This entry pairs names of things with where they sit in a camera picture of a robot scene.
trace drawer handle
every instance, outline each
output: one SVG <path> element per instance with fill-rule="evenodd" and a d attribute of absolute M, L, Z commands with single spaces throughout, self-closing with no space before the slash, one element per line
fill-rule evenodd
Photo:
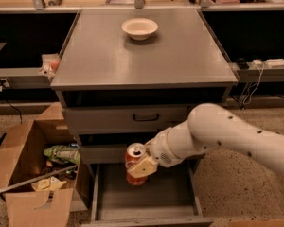
<path fill-rule="evenodd" d="M 155 115 L 136 115 L 133 114 L 133 120 L 137 122 L 145 122 L 145 121 L 156 121 L 159 119 L 159 113 Z"/>

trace cardboard box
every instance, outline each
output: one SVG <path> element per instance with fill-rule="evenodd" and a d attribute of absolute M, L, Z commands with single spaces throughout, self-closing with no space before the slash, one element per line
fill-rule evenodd
<path fill-rule="evenodd" d="M 284 219 L 231 221 L 229 227 L 284 227 Z"/>
<path fill-rule="evenodd" d="M 34 121 L 11 128 L 0 146 L 0 189 L 38 177 L 44 149 L 72 142 L 59 103 Z M 9 226 L 66 226 L 69 212 L 88 209 L 89 186 L 90 174 L 80 163 L 77 178 L 54 191 L 50 203 L 48 191 L 34 192 L 29 185 L 17 188 L 17 193 L 6 194 Z"/>

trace speckled floor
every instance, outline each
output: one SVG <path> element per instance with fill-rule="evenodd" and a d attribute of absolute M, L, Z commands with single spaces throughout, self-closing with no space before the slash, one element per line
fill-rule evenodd
<path fill-rule="evenodd" d="M 265 108 L 240 110 L 232 101 L 228 105 L 247 122 L 284 134 L 284 107 L 268 103 Z M 24 113 L 23 121 L 33 120 L 42 110 Z M 0 137 L 19 123 L 17 112 L 0 111 Z M 236 152 L 220 148 L 207 154 L 197 169 L 195 183 L 204 216 L 214 220 L 212 227 L 228 226 L 231 220 L 284 218 L 284 179 Z M 90 211 L 71 213 L 68 226 L 89 219 Z M 6 205 L 1 199 L 0 226 L 9 226 Z"/>

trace drawer front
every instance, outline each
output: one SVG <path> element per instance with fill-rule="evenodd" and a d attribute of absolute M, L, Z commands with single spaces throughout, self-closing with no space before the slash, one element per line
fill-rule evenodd
<path fill-rule="evenodd" d="M 64 117 L 72 134 L 160 131 L 187 120 L 188 106 L 67 108 Z"/>

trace power strip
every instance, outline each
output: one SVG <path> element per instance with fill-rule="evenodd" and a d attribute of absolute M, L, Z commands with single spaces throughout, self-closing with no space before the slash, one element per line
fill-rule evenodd
<path fill-rule="evenodd" d="M 284 59 L 269 59 L 265 62 L 270 68 L 277 68 L 284 66 Z"/>
<path fill-rule="evenodd" d="M 252 65 L 255 67 L 261 67 L 263 65 L 263 62 L 260 59 L 254 59 Z"/>

